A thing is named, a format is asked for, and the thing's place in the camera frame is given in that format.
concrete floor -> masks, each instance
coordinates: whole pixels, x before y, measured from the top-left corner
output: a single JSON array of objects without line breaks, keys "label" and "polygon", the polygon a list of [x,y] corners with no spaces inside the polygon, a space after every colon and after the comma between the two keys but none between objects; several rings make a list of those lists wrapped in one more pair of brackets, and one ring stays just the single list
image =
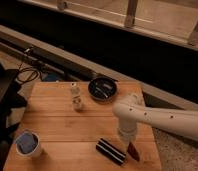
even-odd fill
[{"label": "concrete floor", "polygon": [[[26,0],[56,8],[57,0]],[[67,8],[124,23],[128,0],[67,0]],[[198,21],[198,0],[139,0],[135,25],[187,39]]]},{"label": "concrete floor", "polygon": [[[0,61],[5,68],[18,68],[20,61],[0,52]],[[20,94],[28,98],[34,82],[25,84]],[[13,110],[9,124],[18,122],[25,109]],[[198,143],[180,136],[168,134],[158,129],[153,129],[155,140],[157,143],[162,169],[163,171],[198,171]],[[5,160],[8,146],[3,144],[0,148],[0,158],[2,162]]]}]

black cable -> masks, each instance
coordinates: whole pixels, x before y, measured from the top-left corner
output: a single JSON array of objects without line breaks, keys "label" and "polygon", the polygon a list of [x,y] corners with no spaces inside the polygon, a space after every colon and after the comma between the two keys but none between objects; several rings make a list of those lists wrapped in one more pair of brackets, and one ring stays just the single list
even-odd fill
[{"label": "black cable", "polygon": [[[58,72],[56,72],[55,70],[52,70],[48,67],[45,66],[45,64],[42,62],[42,61],[39,61],[39,60],[35,60],[35,61],[32,61],[32,65],[31,67],[26,67],[26,68],[23,68],[22,69],[22,65],[23,63],[25,62],[25,60],[28,58],[28,56],[33,52],[33,47],[30,47],[28,49],[26,49],[24,51],[24,54],[23,54],[23,58],[22,58],[22,61],[21,61],[21,64],[19,65],[19,74],[17,75],[17,81],[23,85],[25,83],[28,83],[28,82],[31,82],[37,78],[40,78],[40,80],[42,81],[42,74],[51,74],[51,73],[54,73],[56,75],[59,75],[60,77],[62,77],[62,75]],[[21,79],[20,75],[21,74],[24,74],[25,72],[31,72],[29,74],[29,76],[23,80]]]},{"label": "black cable", "polygon": [[[23,79],[21,79],[19,77],[19,75],[24,74],[25,72],[31,72],[31,73],[29,74],[29,76],[25,80],[23,80]],[[31,81],[37,79],[38,77],[40,77],[40,79],[42,79],[42,74],[41,74],[40,71],[38,71],[37,68],[35,68],[35,67],[26,67],[26,68],[23,68],[23,69],[21,69],[19,71],[19,74],[17,76],[17,81],[20,84],[25,84],[25,83],[28,83],[28,82],[31,82]]]}]

small white bottle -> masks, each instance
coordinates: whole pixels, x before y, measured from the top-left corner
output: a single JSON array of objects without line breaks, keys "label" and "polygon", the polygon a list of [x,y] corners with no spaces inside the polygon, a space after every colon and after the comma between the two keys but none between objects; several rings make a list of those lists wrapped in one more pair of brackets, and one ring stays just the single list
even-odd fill
[{"label": "small white bottle", "polygon": [[80,89],[77,86],[77,83],[71,83],[71,96],[72,96],[72,105],[76,111],[81,111],[83,108],[83,104],[80,97]]}]

white cup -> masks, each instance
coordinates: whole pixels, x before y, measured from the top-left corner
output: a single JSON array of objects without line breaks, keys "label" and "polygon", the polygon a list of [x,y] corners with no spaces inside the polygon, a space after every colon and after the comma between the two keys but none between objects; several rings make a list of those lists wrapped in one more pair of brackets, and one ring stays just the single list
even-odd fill
[{"label": "white cup", "polygon": [[33,137],[37,141],[36,147],[30,153],[22,153],[22,151],[18,147],[18,144],[16,144],[16,151],[18,154],[20,154],[21,156],[24,156],[24,157],[34,157],[34,158],[39,157],[41,155],[43,149],[41,147],[39,137],[35,133],[33,133]]}]

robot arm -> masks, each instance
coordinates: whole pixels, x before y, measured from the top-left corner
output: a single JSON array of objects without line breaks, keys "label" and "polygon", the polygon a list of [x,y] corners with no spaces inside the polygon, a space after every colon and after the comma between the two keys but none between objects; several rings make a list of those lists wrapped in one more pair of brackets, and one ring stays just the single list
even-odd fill
[{"label": "robot arm", "polygon": [[198,141],[198,111],[150,108],[140,103],[141,98],[133,93],[113,106],[113,113],[119,119],[118,133],[124,142],[135,138],[136,122]]}]

